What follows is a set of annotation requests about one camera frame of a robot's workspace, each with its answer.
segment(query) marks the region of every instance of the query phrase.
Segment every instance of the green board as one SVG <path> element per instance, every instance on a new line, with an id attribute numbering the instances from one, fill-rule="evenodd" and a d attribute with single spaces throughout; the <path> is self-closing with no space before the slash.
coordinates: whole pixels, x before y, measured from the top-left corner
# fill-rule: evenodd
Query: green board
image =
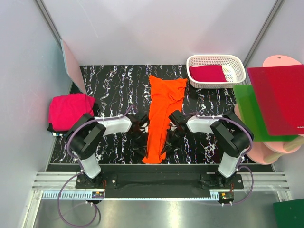
<path id="1" fill-rule="evenodd" d="M 298 135 L 269 135 L 252 85 L 233 86 L 242 121 L 252 131 L 256 142 L 291 141 Z"/>
<path id="2" fill-rule="evenodd" d="M 275 218 L 278 228 L 304 227 L 304 199 L 274 203 Z"/>

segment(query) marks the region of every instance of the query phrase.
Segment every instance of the pink board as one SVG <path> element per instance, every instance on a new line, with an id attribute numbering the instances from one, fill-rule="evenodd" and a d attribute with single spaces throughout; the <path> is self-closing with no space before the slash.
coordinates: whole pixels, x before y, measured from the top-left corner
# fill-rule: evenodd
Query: pink board
<path id="1" fill-rule="evenodd" d="M 82 77 L 82 73 L 77 60 L 75 59 L 73 53 L 68 48 L 65 41 L 63 40 L 61 40 L 61 47 L 62 47 L 63 58 L 66 66 L 66 73 L 69 75 L 71 80 L 75 83 L 75 85 L 79 88 L 79 90 L 84 94 L 86 94 L 84 79 Z"/>
<path id="2" fill-rule="evenodd" d="M 283 66 L 292 66 L 302 64 L 298 60 L 291 58 L 289 56 L 270 56 L 265 59 L 263 67 L 283 67 Z"/>

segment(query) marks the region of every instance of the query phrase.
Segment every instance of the pink cloth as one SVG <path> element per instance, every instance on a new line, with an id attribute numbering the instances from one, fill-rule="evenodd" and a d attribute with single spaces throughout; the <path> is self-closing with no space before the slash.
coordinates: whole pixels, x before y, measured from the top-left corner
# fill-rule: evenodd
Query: pink cloth
<path id="1" fill-rule="evenodd" d="M 94 103 L 95 98 L 86 94 L 56 96 L 49 108 L 48 122 L 55 131 L 69 131 L 83 114 L 94 115 Z"/>
<path id="2" fill-rule="evenodd" d="M 190 66 L 189 71 L 198 82 L 227 82 L 221 65 Z"/>

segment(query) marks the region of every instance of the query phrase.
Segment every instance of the metal floor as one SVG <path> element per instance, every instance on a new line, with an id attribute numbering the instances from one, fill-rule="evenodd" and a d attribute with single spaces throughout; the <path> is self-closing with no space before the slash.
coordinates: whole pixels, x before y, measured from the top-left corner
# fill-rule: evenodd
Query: metal floor
<path id="1" fill-rule="evenodd" d="M 236 192 L 236 201 L 245 197 Z M 273 203 L 278 202 L 273 192 L 253 192 L 243 204 L 221 207 L 215 202 L 174 201 L 103 201 L 98 204 L 98 218 L 90 226 L 95 228 L 276 228 Z M 57 212 L 56 200 L 42 200 L 35 228 L 68 228 Z M 88 223 L 94 209 L 88 205 L 70 210 L 79 200 L 62 200 L 62 213 L 75 225 Z"/>

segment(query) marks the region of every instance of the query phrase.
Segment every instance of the black base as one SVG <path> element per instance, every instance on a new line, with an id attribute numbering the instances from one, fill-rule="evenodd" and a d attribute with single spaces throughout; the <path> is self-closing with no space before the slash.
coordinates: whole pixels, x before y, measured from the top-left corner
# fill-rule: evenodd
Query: black base
<path id="1" fill-rule="evenodd" d="M 206 190 L 208 190 L 208 189 L 229 190 L 229 189 L 231 189 L 232 183 L 233 183 L 234 189 L 243 189 L 244 188 L 241 174 L 234 175 L 234 177 L 231 179 L 231 182 L 229 184 L 225 185 L 224 187 L 221 187 L 216 183 L 215 174 L 202 174 L 200 176 L 200 179 L 201 179 L 202 188 L 206 189 Z"/>
<path id="2" fill-rule="evenodd" d="M 118 173 L 116 189 L 107 189 L 106 198 L 202 198 L 199 173 Z"/>
<path id="3" fill-rule="evenodd" d="M 77 189 L 102 189 L 102 181 L 106 181 L 106 189 L 115 189 L 117 183 L 117 175 L 113 173 L 105 173 L 103 179 L 100 181 L 98 186 L 93 186 L 92 183 L 87 179 L 84 174 L 77 177 L 75 188 Z"/>
<path id="4" fill-rule="evenodd" d="M 259 164 L 242 164 L 251 169 L 252 172 L 273 172 L 271 165 Z M 100 164 L 103 172 L 216 172 L 218 171 L 219 164 Z M 79 172 L 80 167 L 78 164 L 49 164 L 47 172 Z"/>

